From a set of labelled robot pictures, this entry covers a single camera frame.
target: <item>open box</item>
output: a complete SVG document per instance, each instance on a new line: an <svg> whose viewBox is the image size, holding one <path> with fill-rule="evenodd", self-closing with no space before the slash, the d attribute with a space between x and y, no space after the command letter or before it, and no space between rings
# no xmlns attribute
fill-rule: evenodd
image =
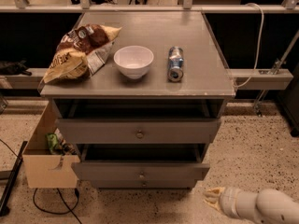
<svg viewBox="0 0 299 224"><path fill-rule="evenodd" d="M29 188L75 188L78 178L71 168L77 155L51 155L46 134L54 133L56 115L46 106L22 156Z"/></svg>

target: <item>cord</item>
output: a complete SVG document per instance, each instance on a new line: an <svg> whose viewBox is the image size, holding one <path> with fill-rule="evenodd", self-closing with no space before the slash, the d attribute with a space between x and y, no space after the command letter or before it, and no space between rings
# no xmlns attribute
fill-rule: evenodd
<svg viewBox="0 0 299 224"><path fill-rule="evenodd" d="M261 15L262 15L261 25L260 25L260 31L259 31L259 36L258 36L258 44L257 44L257 49L256 49L256 55L255 55L255 63L254 63L254 67L253 67L253 70L256 70L256 67L258 65L258 60L259 60L259 54L260 54L260 46L261 46L261 38L262 38L262 31L263 31L264 14L263 14L262 8L260 6L258 6L257 4L249 3L247 5L251 6L251 7L256 7L258 9L260 9ZM240 88L242 86L245 86L251 79L252 79L252 75L250 77L248 77L248 79L245 80L242 84L240 84L240 85L234 85L234 87L235 88Z"/></svg>
<svg viewBox="0 0 299 224"><path fill-rule="evenodd" d="M78 197L79 197L79 193L78 193L78 190L77 190L77 189L75 189L75 195L76 195L76 197L77 197L77 202L76 202L76 204L74 205L73 208L70 208L70 207L69 207L69 205L68 205L68 204L66 203L66 201L64 200L63 194L60 192L59 189L57 189L59 196L61 197L61 199L62 199L64 205L65 205L65 206L67 207L67 209L68 209L68 211L61 212L61 213L58 213L58 212L52 212L52 211L46 210L46 209L44 209L44 208L38 206L37 203L36 203L36 193L37 193L37 191L38 191L38 189L35 190L35 193L34 193L34 196L33 196L33 202L34 202L35 207L36 207L38 210L40 210L40 211L42 211L42 212L44 212L44 213L49 213L49 214L54 214L54 215L65 215L65 214L68 214L68 213L72 213L73 216L74 216L74 217L76 218L76 220L78 221L78 223L82 224L82 222L79 220L79 218L77 217L77 215L73 212L73 210L74 210L74 209L77 207L77 205L78 205Z"/></svg>
<svg viewBox="0 0 299 224"><path fill-rule="evenodd" d="M4 142L1 138L0 138L0 141L21 161L21 158L19 157L19 155L17 155L6 142Z"/></svg>

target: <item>brown chip bag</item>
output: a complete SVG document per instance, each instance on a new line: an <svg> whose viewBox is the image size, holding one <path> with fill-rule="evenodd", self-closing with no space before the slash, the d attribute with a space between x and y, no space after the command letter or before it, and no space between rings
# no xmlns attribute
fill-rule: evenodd
<svg viewBox="0 0 299 224"><path fill-rule="evenodd" d="M88 24L66 34L43 80L91 77L106 62L121 28Z"/></svg>

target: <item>white robot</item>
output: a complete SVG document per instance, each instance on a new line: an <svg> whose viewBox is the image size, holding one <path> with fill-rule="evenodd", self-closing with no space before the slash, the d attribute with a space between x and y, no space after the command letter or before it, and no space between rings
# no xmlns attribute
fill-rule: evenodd
<svg viewBox="0 0 299 224"><path fill-rule="evenodd" d="M214 188L204 196L208 205L230 218L256 224L299 224L299 203L275 189L255 193L233 187Z"/></svg>

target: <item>bowl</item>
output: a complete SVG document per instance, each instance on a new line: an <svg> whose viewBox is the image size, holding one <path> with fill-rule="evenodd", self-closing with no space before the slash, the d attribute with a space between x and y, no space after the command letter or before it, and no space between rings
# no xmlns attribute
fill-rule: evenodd
<svg viewBox="0 0 299 224"><path fill-rule="evenodd" d="M114 62L119 71L131 79L139 79L150 70L153 53L140 46L129 46L119 49L114 54Z"/></svg>

